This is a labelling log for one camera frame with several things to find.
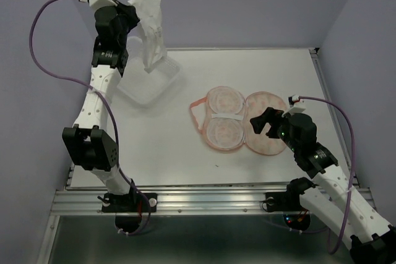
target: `white table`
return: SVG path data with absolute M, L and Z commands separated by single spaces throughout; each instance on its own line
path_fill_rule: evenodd
M 119 127 L 120 164 L 139 185 L 218 185 L 289 182 L 307 176 L 289 149 L 262 156 L 246 146 L 233 153 L 211 149 L 197 133 L 189 105 L 220 85 L 245 97 L 267 91 L 286 102 L 299 94 L 324 98 L 308 49 L 170 51 L 183 66 L 179 80 L 151 108 L 140 108 L 117 92 L 111 105 Z M 306 102 L 318 140 L 348 172 L 337 133 L 324 103 Z M 109 122 L 108 132 L 113 133 Z M 70 188 L 102 187 L 76 166 Z

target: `bolt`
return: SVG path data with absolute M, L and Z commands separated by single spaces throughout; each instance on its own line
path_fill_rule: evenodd
M 148 202 L 150 203 L 151 207 L 154 207 L 155 205 L 157 205 L 157 200 L 155 198 L 150 198 L 148 200 Z
M 268 198 L 265 200 L 265 203 L 268 204 L 268 205 L 270 205 L 270 206 L 275 205 L 275 199 L 273 199 L 273 197 L 268 197 Z

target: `purple cable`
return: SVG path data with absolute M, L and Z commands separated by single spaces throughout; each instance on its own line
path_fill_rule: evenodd
M 348 182 L 348 189 L 350 189 L 353 185 L 353 176 L 355 174 L 355 167 L 356 167 L 356 163 L 355 163 L 355 135 L 353 133 L 353 128 L 352 128 L 352 124 L 349 121 L 349 118 L 347 116 L 347 114 L 345 114 L 345 112 L 343 111 L 343 109 L 339 106 L 337 106 L 336 104 L 325 100 L 325 99 L 320 99 L 320 98 L 315 98 L 315 97 L 308 97 L 308 96 L 300 96 L 300 99 L 307 99 L 307 100 L 314 100 L 314 101 L 321 101 L 324 103 L 327 103 L 331 106 L 334 106 L 335 108 L 338 109 L 338 111 L 343 115 L 343 117 L 346 120 L 346 123 L 348 124 L 350 133 L 351 133 L 351 173 L 349 176 L 349 182 Z M 342 242 L 342 237 L 344 236 L 344 232 L 345 232 L 345 227 L 347 226 L 347 219 L 348 219 L 348 215 L 349 215 L 349 210 L 351 207 L 351 196 L 352 196 L 352 192 L 349 191 L 348 195 L 346 196 L 346 206 L 345 206 L 345 211 L 344 211 L 344 218 L 342 219 L 342 225 L 341 225 L 341 230 L 340 230 L 340 234 L 338 235 L 338 239 L 337 239 L 337 243 L 335 244 L 334 249 L 330 250 L 330 230 L 329 230 L 329 238 L 327 241 L 327 250 L 329 252 L 329 254 L 333 255 L 336 253 L 336 251 L 338 250 L 338 248 L 341 245 Z
M 119 145 L 119 141 L 118 141 L 118 140 L 119 140 L 119 139 L 118 139 L 118 129 L 117 129 L 116 119 L 115 119 L 115 117 L 114 117 L 113 112 L 111 111 L 110 105 L 108 104 L 106 98 L 105 98 L 100 92 L 94 90 L 93 87 L 92 87 L 89 83 L 86 83 L 86 82 L 84 82 L 84 81 L 82 81 L 82 80 L 79 80 L 79 79 L 75 79 L 75 78 L 73 78 L 73 77 L 66 77 L 66 76 L 54 74 L 53 72 L 50 72 L 50 71 L 46 70 L 46 69 L 37 61 L 37 58 L 36 58 L 35 53 L 34 53 L 34 50 L 33 50 L 33 33 L 34 33 L 34 31 L 35 31 L 35 27 L 36 27 L 38 18 L 40 18 L 40 16 L 41 16 L 41 14 L 43 13 L 43 11 L 46 9 L 47 6 L 49 6 L 51 3 L 54 3 L 54 2 L 56 2 L 56 1 L 58 1 L 58 0 L 49 0 L 49 1 L 47 1 L 46 3 L 44 3 L 44 5 L 43 5 L 43 6 L 41 7 L 41 9 L 37 12 L 36 17 L 35 17 L 34 20 L 33 20 L 32 27 L 30 28 L 30 33 L 29 33 L 29 51 L 30 51 L 30 55 L 31 55 L 31 57 L 32 57 L 32 59 L 33 59 L 33 61 L 34 61 L 34 63 L 37 65 L 37 67 L 38 67 L 41 71 L 43 71 L 44 73 L 46 73 L 46 74 L 48 74 L 48 75 L 50 75 L 50 76 L 52 76 L 52 77 L 54 77 L 54 78 L 56 78 L 56 79 L 59 79 L 59 80 L 68 80 L 68 81 L 70 81 L 70 82 L 75 82 L 75 83 L 78 83 L 78 84 L 80 84 L 80 85 L 83 85 L 83 86 L 87 87 L 88 89 L 93 90 L 93 91 L 99 96 L 99 98 L 102 100 L 103 104 L 105 105 L 105 108 L 107 109 L 107 111 L 108 111 L 108 113 L 109 113 L 109 115 L 110 115 L 111 122 L 113 123 L 113 127 L 114 127 L 114 134 L 115 134 L 115 136 L 116 136 L 116 143 L 117 143 L 117 145 Z M 132 232 L 132 233 L 128 234 L 128 235 L 135 235 L 135 234 L 141 232 L 144 228 L 146 228 L 147 224 L 148 224 L 149 221 L 150 221 L 150 217 L 151 217 L 151 206 L 150 206 L 150 202 L 149 202 L 148 198 L 147 198 L 147 197 L 146 197 L 146 196 L 145 196 L 145 195 L 144 195 L 144 194 L 143 194 L 143 193 L 142 193 L 142 192 L 141 192 L 141 191 L 140 191 L 140 190 L 128 179 L 128 178 L 127 178 L 127 177 L 126 177 L 126 175 L 125 175 L 125 174 L 123 173 L 123 171 L 121 170 L 121 168 L 120 168 L 120 166 L 119 166 L 119 163 L 117 163 L 117 167 L 118 167 L 119 173 L 121 174 L 121 176 L 123 177 L 123 179 L 132 187 L 132 189 L 133 189 L 135 192 L 137 192 L 140 196 L 142 196 L 142 197 L 144 198 L 145 202 L 147 203 L 148 209 L 149 209 L 149 211 L 148 211 L 148 216 L 147 216 L 147 219 L 145 220 L 145 223 L 144 223 L 142 226 L 139 226 L 139 228 L 137 228 L 137 230 L 136 230 L 135 232 Z

